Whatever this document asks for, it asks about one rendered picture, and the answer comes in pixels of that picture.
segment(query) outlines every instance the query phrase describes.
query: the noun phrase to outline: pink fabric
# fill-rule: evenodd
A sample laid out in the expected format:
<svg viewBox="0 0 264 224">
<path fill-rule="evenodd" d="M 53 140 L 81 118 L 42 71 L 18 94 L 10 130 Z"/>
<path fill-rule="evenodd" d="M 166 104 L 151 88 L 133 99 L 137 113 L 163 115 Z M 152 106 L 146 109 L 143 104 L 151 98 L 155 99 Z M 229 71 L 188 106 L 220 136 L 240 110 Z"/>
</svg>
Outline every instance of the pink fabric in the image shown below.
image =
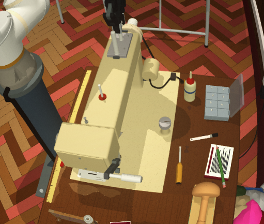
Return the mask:
<svg viewBox="0 0 264 224">
<path fill-rule="evenodd" d="M 234 219 L 234 224 L 260 224 L 262 212 L 253 199 L 247 202 L 247 208 Z"/>
</svg>

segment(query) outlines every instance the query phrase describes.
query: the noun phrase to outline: measuring tape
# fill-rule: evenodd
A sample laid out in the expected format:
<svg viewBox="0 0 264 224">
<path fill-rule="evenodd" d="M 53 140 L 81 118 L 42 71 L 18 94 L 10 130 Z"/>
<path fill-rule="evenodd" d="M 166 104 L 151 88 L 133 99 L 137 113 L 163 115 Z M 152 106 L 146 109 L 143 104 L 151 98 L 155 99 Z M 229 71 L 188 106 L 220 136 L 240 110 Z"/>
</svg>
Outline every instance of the measuring tape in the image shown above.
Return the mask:
<svg viewBox="0 0 264 224">
<path fill-rule="evenodd" d="M 75 120 L 76 120 L 78 109 L 80 107 L 83 95 L 85 93 L 86 86 L 87 86 L 88 80 L 90 78 L 90 74 L 91 74 L 91 70 L 86 71 L 86 74 L 85 74 L 84 79 L 83 79 L 83 83 L 82 83 L 81 88 L 80 88 L 79 93 L 78 93 L 77 100 L 76 100 L 76 102 L 74 104 L 74 108 L 73 108 L 72 114 L 70 116 L 69 123 L 73 124 L 75 122 Z M 54 170 L 54 173 L 53 173 L 50 189 L 49 189 L 49 192 L 48 192 L 48 196 L 46 198 L 46 201 L 49 202 L 49 203 L 52 203 L 52 200 L 53 200 L 54 191 L 55 191 L 55 188 L 56 188 L 56 185 L 57 185 L 57 180 L 58 180 L 59 173 L 60 173 L 60 170 L 61 170 L 60 164 L 61 164 L 61 159 L 58 157 L 57 164 L 56 164 L 56 167 L 55 167 L 55 170 Z"/>
</svg>

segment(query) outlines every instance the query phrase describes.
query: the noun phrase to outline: transparent lid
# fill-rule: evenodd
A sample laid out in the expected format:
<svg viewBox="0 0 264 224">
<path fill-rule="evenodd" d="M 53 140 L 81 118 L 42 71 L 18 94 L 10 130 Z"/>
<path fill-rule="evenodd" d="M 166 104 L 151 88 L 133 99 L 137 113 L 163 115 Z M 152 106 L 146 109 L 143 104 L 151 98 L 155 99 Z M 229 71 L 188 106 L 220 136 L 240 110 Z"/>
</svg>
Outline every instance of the transparent lid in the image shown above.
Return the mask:
<svg viewBox="0 0 264 224">
<path fill-rule="evenodd" d="M 240 74 L 229 88 L 230 117 L 233 117 L 245 104 L 243 75 Z"/>
</svg>

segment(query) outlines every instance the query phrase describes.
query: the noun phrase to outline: parquet floor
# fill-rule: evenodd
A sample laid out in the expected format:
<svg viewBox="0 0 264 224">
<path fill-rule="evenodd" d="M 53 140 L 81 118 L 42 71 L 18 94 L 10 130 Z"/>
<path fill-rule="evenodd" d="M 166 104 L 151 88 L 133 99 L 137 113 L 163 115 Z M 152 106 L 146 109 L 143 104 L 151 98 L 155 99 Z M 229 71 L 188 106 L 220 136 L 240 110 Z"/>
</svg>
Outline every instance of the parquet floor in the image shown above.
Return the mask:
<svg viewBox="0 0 264 224">
<path fill-rule="evenodd" d="M 86 66 L 99 66 L 110 36 L 102 0 L 60 0 L 61 24 L 55 0 L 45 18 L 25 37 L 29 52 L 45 66 L 43 80 L 62 119 L 66 121 L 79 79 Z M 206 0 L 162 0 L 162 27 L 205 31 Z M 0 0 L 0 11 L 5 10 Z M 211 0 L 209 47 L 204 36 L 144 31 L 160 70 L 205 76 L 244 78 L 240 153 L 256 132 L 256 93 L 249 34 L 242 0 Z M 159 26 L 159 0 L 127 0 L 126 21 Z M 142 42 L 142 55 L 149 53 Z M 257 140 L 240 159 L 238 182 L 255 187 Z M 46 153 L 11 103 L 0 95 L 0 224 L 37 224 L 43 199 L 35 192 Z"/>
</svg>

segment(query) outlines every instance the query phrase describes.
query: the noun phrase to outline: brown tabletop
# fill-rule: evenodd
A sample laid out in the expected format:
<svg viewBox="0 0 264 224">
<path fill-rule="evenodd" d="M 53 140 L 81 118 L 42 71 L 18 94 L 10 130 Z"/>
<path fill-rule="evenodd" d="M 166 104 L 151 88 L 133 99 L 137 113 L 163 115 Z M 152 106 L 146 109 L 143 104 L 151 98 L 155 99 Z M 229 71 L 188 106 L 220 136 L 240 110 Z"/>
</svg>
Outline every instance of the brown tabletop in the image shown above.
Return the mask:
<svg viewBox="0 0 264 224">
<path fill-rule="evenodd" d="M 98 68 L 86 67 L 85 73 L 87 70 L 91 70 L 91 75 L 75 121 L 77 124 L 81 123 L 83 111 Z M 180 78 L 186 79 L 188 76 L 188 74 L 181 74 Z M 57 222 L 56 217 L 48 212 L 49 209 L 80 217 L 90 215 L 98 223 L 103 224 L 109 224 L 111 221 L 131 221 L 132 224 L 186 224 L 189 221 L 192 189 L 195 184 L 201 182 L 214 182 L 221 190 L 220 196 L 216 199 L 213 223 L 232 224 L 239 169 L 240 112 L 230 118 L 228 122 L 210 121 L 204 120 L 204 107 L 206 85 L 230 87 L 234 80 L 199 75 L 193 75 L 193 78 L 196 80 L 197 90 L 196 98 L 192 103 L 184 100 L 184 86 L 179 84 L 173 137 L 162 193 L 108 187 L 108 189 L 113 189 L 120 194 L 112 198 L 103 195 L 99 191 L 86 196 L 79 195 L 71 189 L 69 184 L 90 185 L 92 188 L 105 186 L 71 180 L 72 168 L 64 166 L 58 178 L 58 187 L 54 193 L 52 203 L 46 202 L 49 189 L 46 191 L 38 224 L 73 223 L 66 220 Z M 219 133 L 219 136 L 190 142 L 190 138 L 212 133 Z M 211 143 L 234 147 L 229 180 L 226 181 L 226 188 L 224 189 L 221 180 L 204 178 Z M 179 146 L 182 147 L 181 162 L 183 165 L 181 185 L 175 184 Z"/>
</svg>

